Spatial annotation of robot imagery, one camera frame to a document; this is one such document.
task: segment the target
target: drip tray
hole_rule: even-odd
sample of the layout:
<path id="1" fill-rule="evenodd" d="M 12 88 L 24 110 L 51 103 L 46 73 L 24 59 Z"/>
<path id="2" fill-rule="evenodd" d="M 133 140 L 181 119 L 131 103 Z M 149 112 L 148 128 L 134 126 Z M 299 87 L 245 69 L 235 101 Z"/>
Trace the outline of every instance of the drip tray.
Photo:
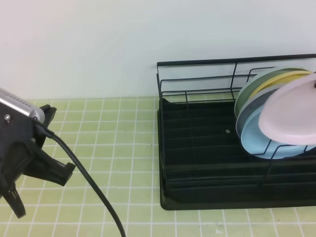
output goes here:
<path id="1" fill-rule="evenodd" d="M 316 149 L 278 159 L 248 154 L 234 102 L 170 103 L 158 110 L 160 203 L 166 210 L 316 205 Z"/>

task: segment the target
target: power cord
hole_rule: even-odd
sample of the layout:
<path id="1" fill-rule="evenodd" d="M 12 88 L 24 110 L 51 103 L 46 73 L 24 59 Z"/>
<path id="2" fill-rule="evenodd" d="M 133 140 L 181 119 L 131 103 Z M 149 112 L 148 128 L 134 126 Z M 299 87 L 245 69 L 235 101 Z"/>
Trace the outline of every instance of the power cord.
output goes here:
<path id="1" fill-rule="evenodd" d="M 83 167 L 83 165 L 81 164 L 81 162 L 78 160 L 78 158 L 76 157 L 76 155 L 70 150 L 70 148 L 66 145 L 66 143 L 60 138 L 58 137 L 54 132 L 50 131 L 48 128 L 46 128 L 43 124 L 41 124 L 38 121 L 35 121 L 35 126 L 37 129 L 37 132 L 45 135 L 46 137 L 53 139 L 55 142 L 57 142 L 61 148 L 67 153 L 67 155 L 70 157 L 70 159 L 75 163 L 75 165 L 77 166 L 77 168 L 79 169 L 79 171 L 82 173 L 82 175 L 85 177 L 85 179 L 88 181 L 88 183 L 90 184 L 90 186 L 93 188 L 93 190 L 96 192 L 96 194 L 99 196 L 100 200 L 104 203 L 105 207 L 108 209 L 108 211 L 110 212 L 110 214 L 112 215 L 116 225 L 118 226 L 118 230 L 120 232 L 120 235 L 122 237 L 126 237 L 125 234 L 125 230 L 123 228 L 123 225 L 117 215 L 117 213 L 115 212 L 115 210 L 113 209 L 113 207 L 111 206 L 111 204 L 109 203 L 109 201 L 107 200 L 107 198 L 105 197 L 105 195 L 103 194 L 103 192 L 100 190 L 100 188 L 98 187 L 98 185 L 95 183 L 95 181 L 92 179 L 92 177 L 89 175 L 89 173 L 86 171 L 86 169 Z"/>

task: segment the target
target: green plate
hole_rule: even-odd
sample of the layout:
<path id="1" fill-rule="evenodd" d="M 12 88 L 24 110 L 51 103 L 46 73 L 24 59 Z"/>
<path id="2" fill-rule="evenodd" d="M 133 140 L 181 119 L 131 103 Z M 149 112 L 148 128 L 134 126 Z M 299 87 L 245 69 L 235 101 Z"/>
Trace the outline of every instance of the green plate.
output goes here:
<path id="1" fill-rule="evenodd" d="M 247 102 L 249 99 L 249 96 L 251 93 L 259 87 L 262 83 L 265 81 L 269 80 L 270 78 L 273 78 L 275 76 L 278 76 L 283 73 L 288 73 L 291 71 L 297 71 L 297 70 L 302 70 L 302 71 L 307 71 L 304 68 L 292 68 L 292 67 L 275 67 L 271 69 L 267 69 L 262 73 L 257 74 L 254 76 L 239 92 L 238 97 L 236 99 L 235 103 L 235 116 L 236 118 L 238 117 L 241 108 L 243 105 Z"/>

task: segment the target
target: wire rack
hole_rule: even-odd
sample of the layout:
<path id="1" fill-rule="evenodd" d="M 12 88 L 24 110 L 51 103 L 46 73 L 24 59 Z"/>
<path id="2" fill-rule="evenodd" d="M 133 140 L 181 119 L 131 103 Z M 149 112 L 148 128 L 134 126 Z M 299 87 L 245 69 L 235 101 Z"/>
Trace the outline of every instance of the wire rack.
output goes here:
<path id="1" fill-rule="evenodd" d="M 274 159 L 279 149 L 289 146 L 280 145 L 270 159 L 258 158 L 257 155 L 267 152 L 271 140 L 261 154 L 247 153 L 236 133 L 234 115 L 237 93 L 257 72 L 278 66 L 277 62 L 284 65 L 295 61 L 303 66 L 306 60 L 315 58 L 316 54 L 307 54 L 158 62 L 162 207 L 209 209 L 315 205 L 316 149 L 307 151 L 306 146 L 298 156 Z M 190 78 L 176 78 L 172 74 L 171 79 L 161 79 L 161 68 L 181 70 L 183 66 L 193 66 L 193 69 L 198 66 L 199 69 L 204 65 L 229 65 L 232 73 Z M 217 87 L 223 80 L 228 86 Z M 183 86 L 188 82 L 191 88 Z M 163 86 L 167 83 L 172 83 L 173 88 L 165 89 Z M 203 88 L 195 89 L 199 84 L 203 84 Z"/>

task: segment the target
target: tiled countertop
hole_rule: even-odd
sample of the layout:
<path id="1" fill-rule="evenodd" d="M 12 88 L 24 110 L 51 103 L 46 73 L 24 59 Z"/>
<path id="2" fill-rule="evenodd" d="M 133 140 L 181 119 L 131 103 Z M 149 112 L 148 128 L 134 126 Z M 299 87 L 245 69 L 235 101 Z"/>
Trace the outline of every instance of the tiled countertop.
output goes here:
<path id="1" fill-rule="evenodd" d="M 164 211 L 159 204 L 158 98 L 33 101 L 58 109 L 50 129 L 70 145 L 112 203 L 128 237 L 315 237 L 316 208 Z M 70 162 L 54 142 L 44 150 Z M 0 236 L 119 237 L 76 169 L 65 187 L 22 176 L 27 215 L 0 199 Z"/>

